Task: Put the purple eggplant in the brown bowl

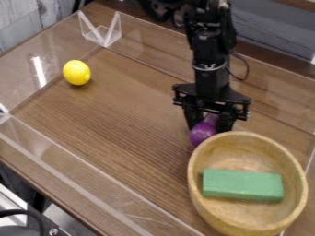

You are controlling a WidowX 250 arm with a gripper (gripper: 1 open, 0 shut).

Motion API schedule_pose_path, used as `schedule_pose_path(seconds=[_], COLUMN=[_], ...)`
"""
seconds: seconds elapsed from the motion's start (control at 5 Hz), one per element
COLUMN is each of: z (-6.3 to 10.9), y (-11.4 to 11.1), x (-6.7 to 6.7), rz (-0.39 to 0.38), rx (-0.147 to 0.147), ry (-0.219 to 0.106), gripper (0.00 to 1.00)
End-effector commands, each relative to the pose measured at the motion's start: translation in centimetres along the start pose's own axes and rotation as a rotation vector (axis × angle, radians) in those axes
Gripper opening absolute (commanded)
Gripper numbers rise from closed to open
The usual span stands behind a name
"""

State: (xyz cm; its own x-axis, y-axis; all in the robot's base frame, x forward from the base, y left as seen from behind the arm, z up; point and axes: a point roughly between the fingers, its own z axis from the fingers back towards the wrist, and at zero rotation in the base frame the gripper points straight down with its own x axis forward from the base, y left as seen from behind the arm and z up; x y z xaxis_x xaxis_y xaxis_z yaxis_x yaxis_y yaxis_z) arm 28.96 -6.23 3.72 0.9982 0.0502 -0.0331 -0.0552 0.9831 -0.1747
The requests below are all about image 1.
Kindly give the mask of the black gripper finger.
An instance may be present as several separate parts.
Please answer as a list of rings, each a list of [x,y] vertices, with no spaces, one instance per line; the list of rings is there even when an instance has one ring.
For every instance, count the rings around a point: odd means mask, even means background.
[[[186,107],[183,109],[183,113],[189,129],[193,129],[196,125],[204,120],[204,111],[196,107]]]
[[[234,123],[237,121],[236,115],[229,112],[224,112],[220,115],[216,128],[218,133],[225,133],[233,129]]]

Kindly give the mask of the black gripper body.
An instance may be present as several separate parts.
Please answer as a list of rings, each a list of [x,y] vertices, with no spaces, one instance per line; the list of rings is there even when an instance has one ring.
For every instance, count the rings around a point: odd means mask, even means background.
[[[248,120],[252,99],[230,86],[225,86],[218,94],[209,95],[198,94],[194,83],[175,84],[173,90],[175,92],[174,104],[183,109],[186,107],[196,107],[204,112],[214,114],[232,112],[237,119]]]

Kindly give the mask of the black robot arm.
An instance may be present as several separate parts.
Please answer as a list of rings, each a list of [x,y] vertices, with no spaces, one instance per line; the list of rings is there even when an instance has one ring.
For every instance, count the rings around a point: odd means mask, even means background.
[[[234,75],[237,29],[230,0],[137,0],[150,18],[183,29],[193,50],[196,81],[173,86],[174,104],[183,108],[187,125],[196,127],[205,114],[218,116],[220,133],[249,118],[252,99],[230,86]]]

